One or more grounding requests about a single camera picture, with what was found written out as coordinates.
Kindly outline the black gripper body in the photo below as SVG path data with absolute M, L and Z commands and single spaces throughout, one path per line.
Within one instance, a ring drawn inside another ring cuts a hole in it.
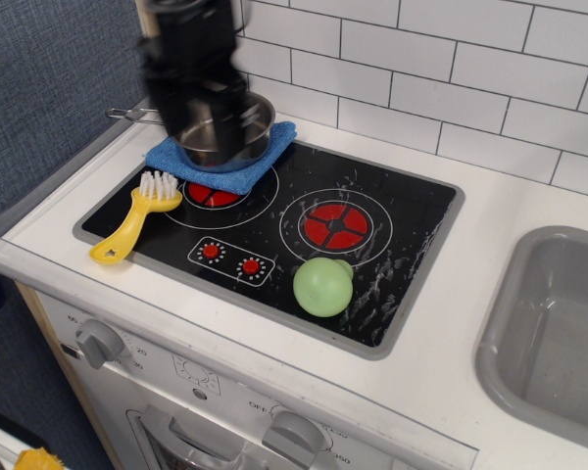
M 250 108 L 247 84 L 232 64 L 237 49 L 229 1 L 147 1 L 157 27 L 140 40 L 143 75 L 162 113 L 181 113 L 193 100 L 230 113 Z

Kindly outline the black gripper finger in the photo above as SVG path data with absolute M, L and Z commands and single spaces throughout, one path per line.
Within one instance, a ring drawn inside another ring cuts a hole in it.
M 245 166 L 265 149 L 263 103 L 255 93 L 212 105 L 215 131 L 214 166 Z
M 184 80 L 149 73 L 149 94 L 170 137 L 211 118 L 211 90 L 205 79 Z

